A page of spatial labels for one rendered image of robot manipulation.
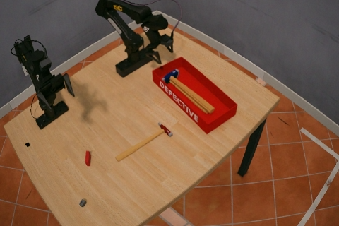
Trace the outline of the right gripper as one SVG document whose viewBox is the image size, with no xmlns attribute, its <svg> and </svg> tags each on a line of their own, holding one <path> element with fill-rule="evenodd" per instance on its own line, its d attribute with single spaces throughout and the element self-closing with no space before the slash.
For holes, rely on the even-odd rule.
<svg viewBox="0 0 339 226">
<path fill-rule="evenodd" d="M 49 106 L 49 103 L 52 100 L 57 98 L 56 93 L 62 90 L 63 88 L 64 89 L 67 88 L 68 92 L 73 97 L 75 97 L 73 90 L 72 90 L 72 86 L 70 88 L 71 82 L 69 80 L 70 78 L 67 73 L 65 73 L 64 75 L 58 74 L 57 76 L 55 76 L 55 75 L 50 74 L 49 69 L 48 69 L 45 72 L 41 71 L 41 74 L 42 74 L 42 77 L 40 79 L 40 84 L 42 86 L 39 87 L 40 93 L 37 94 L 37 98 L 43 109 L 47 109 L 50 112 L 52 112 L 52 108 Z M 69 88 L 71 90 L 69 90 Z"/>
</svg>

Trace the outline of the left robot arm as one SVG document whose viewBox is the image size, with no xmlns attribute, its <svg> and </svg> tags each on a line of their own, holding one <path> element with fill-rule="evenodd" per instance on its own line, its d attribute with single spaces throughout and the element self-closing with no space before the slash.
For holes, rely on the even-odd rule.
<svg viewBox="0 0 339 226">
<path fill-rule="evenodd" d="M 139 48 L 144 45 L 143 38 L 124 22 L 117 13 L 117 10 L 131 17 L 137 25 L 142 23 L 141 27 L 145 34 L 150 34 L 157 30 L 165 30 L 168 27 L 168 21 L 162 14 L 152 16 L 150 7 L 134 6 L 133 4 L 136 3 L 131 3 L 126 0 L 99 0 L 95 7 L 96 14 L 109 21 L 124 42 L 126 47 L 124 51 L 127 53 L 127 58 L 115 65 L 122 73 L 147 59 L 148 56 L 145 55 L 147 52 L 146 48 L 139 51 Z"/>
</svg>

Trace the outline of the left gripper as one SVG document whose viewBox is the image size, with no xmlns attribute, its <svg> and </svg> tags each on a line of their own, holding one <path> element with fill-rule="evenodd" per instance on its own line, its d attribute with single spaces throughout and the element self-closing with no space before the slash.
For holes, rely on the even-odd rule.
<svg viewBox="0 0 339 226">
<path fill-rule="evenodd" d="M 145 47 L 147 49 L 147 52 L 145 53 L 145 55 L 147 57 L 150 57 L 154 61 L 156 61 L 158 64 L 162 64 L 161 59 L 160 59 L 160 55 L 159 55 L 159 51 L 154 51 L 153 49 L 156 49 L 157 46 L 161 43 L 161 41 L 163 41 L 163 42 L 169 41 L 171 39 L 171 36 L 166 35 L 166 34 L 160 36 L 159 31 L 155 31 L 155 32 L 152 32 L 150 34 L 146 34 L 146 36 L 149 39 L 150 44 L 147 47 Z M 166 47 L 166 48 L 172 53 L 173 52 L 173 45 L 170 46 L 170 47 Z M 151 54 L 153 56 L 151 56 Z M 154 56 L 156 56 L 157 59 Z"/>
</svg>

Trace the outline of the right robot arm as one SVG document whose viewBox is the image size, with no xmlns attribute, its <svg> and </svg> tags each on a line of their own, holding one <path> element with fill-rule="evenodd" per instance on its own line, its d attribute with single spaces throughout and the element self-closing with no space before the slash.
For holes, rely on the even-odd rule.
<svg viewBox="0 0 339 226">
<path fill-rule="evenodd" d="M 29 43 L 30 43 L 30 45 L 29 45 Z M 22 63 L 23 66 L 25 67 L 25 69 L 27 70 L 27 72 L 30 76 L 30 79 L 31 79 L 31 81 L 32 81 L 32 83 L 35 87 L 36 93 L 37 94 L 40 93 L 39 87 L 41 86 L 40 79 L 42 77 L 40 69 L 41 69 L 42 72 L 46 71 L 47 69 L 50 69 L 50 67 L 52 65 L 50 58 L 45 58 L 44 52 L 41 51 L 41 50 L 39 51 L 37 49 L 36 51 L 34 51 L 32 42 L 24 42 L 22 44 L 17 45 L 14 48 L 15 48 L 15 51 L 17 51 L 16 55 L 22 55 L 22 54 L 25 54 L 26 52 L 28 52 L 28 50 L 32 50 L 32 53 L 28 52 L 27 54 L 25 54 L 23 56 L 19 56 L 19 57 L 17 56 L 17 57 L 18 57 L 20 64 Z M 26 58 L 27 58 L 27 60 L 26 60 Z M 42 60 L 44 60 L 44 61 L 42 61 Z M 34 65 L 32 65 L 32 64 L 34 64 Z M 39 68 L 39 65 L 40 65 L 40 68 Z M 53 112 L 50 112 L 47 109 L 41 108 L 41 105 L 40 105 L 40 102 L 39 102 L 40 108 L 42 109 L 42 111 L 44 110 L 44 114 L 42 114 L 40 117 L 36 118 L 36 120 L 35 120 L 40 129 L 43 128 L 44 126 L 46 126 L 52 120 L 56 119 L 59 115 L 61 115 L 62 113 L 64 113 L 68 109 L 67 105 L 65 104 L 65 102 L 63 100 L 61 102 L 57 103 L 53 107 L 54 101 L 55 101 L 55 99 L 49 103 L 49 106 L 52 108 Z"/>
</svg>

